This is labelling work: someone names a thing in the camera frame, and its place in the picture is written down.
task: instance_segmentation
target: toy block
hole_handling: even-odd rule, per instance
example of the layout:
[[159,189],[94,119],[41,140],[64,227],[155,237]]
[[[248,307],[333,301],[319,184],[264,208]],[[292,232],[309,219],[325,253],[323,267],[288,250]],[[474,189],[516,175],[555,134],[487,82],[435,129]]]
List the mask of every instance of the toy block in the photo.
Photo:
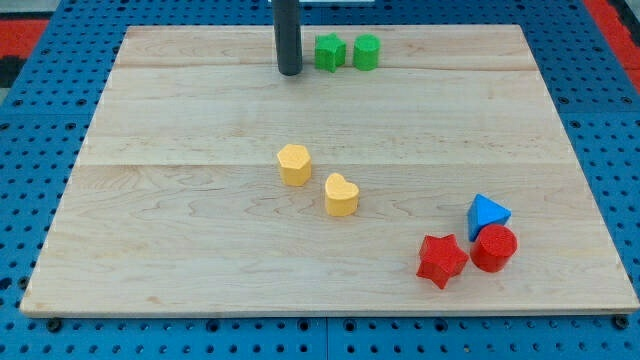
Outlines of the toy block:
[[481,270],[494,273],[502,270],[518,249],[516,236],[503,225],[490,224],[482,228],[471,245],[471,260]]
[[469,255],[458,247],[454,234],[443,238],[425,236],[419,256],[416,275],[431,279],[440,289],[447,286],[450,278],[459,275],[469,260]]
[[476,241],[476,237],[483,227],[489,224],[504,225],[509,217],[511,217],[511,210],[482,194],[477,194],[467,212],[469,241]]
[[353,45],[353,66],[362,71],[378,67],[380,39],[375,35],[364,34],[356,38]]
[[360,190],[344,176],[333,173],[324,184],[324,206],[331,216],[347,216],[356,212]]
[[340,39],[335,33],[317,35],[315,55],[316,69],[336,72],[336,68],[345,63],[347,43]]
[[311,156],[303,145],[287,144],[278,152],[278,164],[285,185],[302,186],[311,177]]

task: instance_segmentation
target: black cylinder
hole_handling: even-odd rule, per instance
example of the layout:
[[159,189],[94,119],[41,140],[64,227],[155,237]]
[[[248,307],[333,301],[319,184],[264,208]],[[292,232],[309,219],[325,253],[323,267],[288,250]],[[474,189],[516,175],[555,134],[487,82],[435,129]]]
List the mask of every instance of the black cylinder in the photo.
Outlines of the black cylinder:
[[296,75],[302,71],[300,1],[272,0],[271,5],[273,6],[278,70],[283,75]]

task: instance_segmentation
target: red cylinder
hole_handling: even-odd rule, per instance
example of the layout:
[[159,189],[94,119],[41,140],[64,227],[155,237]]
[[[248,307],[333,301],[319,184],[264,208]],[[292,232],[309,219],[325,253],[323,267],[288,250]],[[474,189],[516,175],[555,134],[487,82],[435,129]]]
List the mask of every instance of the red cylinder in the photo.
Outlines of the red cylinder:
[[471,261],[481,270],[498,272],[517,249],[518,240],[511,230],[502,225],[487,225],[471,246]]

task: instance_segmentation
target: blue triangular prism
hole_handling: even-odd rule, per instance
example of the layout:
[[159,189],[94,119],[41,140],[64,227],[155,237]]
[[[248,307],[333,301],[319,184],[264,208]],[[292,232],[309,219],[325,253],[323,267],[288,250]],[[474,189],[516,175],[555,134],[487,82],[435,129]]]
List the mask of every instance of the blue triangular prism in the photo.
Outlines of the blue triangular prism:
[[504,225],[509,217],[511,217],[511,210],[482,194],[477,194],[467,213],[469,241],[476,241],[483,227],[489,224]]

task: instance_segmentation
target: yellow pentagon block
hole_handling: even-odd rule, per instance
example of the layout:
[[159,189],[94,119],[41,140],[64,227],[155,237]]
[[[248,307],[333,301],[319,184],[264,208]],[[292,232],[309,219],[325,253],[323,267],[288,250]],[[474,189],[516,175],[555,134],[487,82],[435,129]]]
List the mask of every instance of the yellow pentagon block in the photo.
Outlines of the yellow pentagon block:
[[324,184],[324,206],[331,216],[347,216],[356,212],[360,190],[344,176],[333,173]]
[[302,186],[311,177],[311,156],[303,145],[287,144],[278,152],[278,163],[285,185]]

